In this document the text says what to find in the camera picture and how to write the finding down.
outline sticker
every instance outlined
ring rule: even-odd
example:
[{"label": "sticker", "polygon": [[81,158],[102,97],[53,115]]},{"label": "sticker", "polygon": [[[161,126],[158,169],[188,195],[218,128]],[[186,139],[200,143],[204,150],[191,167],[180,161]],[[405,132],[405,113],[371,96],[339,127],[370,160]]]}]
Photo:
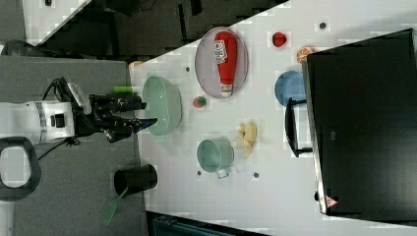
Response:
[{"label": "sticker", "polygon": [[328,204],[328,208],[337,204],[337,202],[329,196],[326,196],[326,203]]},{"label": "sticker", "polygon": [[224,40],[215,40],[214,41],[214,56],[217,64],[221,64],[226,61],[227,52]]}]

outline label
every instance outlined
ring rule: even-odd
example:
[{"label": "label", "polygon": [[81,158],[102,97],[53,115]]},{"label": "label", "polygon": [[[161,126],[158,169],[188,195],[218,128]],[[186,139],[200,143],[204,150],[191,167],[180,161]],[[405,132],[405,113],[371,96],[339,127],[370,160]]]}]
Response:
[{"label": "label", "polygon": [[326,196],[326,203],[328,204],[328,208],[337,204],[337,202],[329,196]]},{"label": "label", "polygon": [[226,45],[224,44],[224,40],[215,40],[214,41],[214,56],[217,64],[221,64],[226,61],[227,52],[226,52]]},{"label": "label", "polygon": [[232,91],[233,85],[220,84],[221,91]]}]

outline green bowl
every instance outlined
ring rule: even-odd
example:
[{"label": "green bowl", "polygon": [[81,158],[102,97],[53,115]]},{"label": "green bowl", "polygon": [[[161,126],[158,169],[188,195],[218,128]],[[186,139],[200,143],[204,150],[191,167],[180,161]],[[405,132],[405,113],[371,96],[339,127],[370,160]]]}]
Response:
[{"label": "green bowl", "polygon": [[145,117],[157,118],[149,127],[155,136],[171,133],[180,123],[182,106],[178,88],[162,77],[152,76],[144,85],[143,102],[147,103]]}]

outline teal mug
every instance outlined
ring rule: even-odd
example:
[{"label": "teal mug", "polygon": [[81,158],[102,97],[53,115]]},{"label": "teal mug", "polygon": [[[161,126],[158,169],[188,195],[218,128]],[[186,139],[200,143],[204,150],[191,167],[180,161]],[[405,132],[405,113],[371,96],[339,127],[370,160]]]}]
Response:
[{"label": "teal mug", "polygon": [[233,147],[225,138],[204,140],[197,148],[197,158],[205,172],[215,173],[218,179],[229,176],[228,167],[234,159]]}]

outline gray carpet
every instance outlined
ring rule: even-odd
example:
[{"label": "gray carpet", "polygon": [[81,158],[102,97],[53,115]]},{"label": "gray carpet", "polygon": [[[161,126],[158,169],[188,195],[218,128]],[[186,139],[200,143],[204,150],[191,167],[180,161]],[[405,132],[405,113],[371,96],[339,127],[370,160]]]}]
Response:
[{"label": "gray carpet", "polygon": [[[130,82],[123,62],[3,56],[0,67],[2,102],[41,100],[51,80],[61,76],[88,94],[103,94]],[[104,135],[95,134],[80,141],[78,147],[59,147],[40,162],[40,184],[15,204],[14,235],[147,235],[141,194],[121,203],[109,227],[99,223],[107,200],[116,196],[114,172],[140,163],[136,139],[111,145]],[[50,147],[38,146],[36,152],[41,155]]]}]

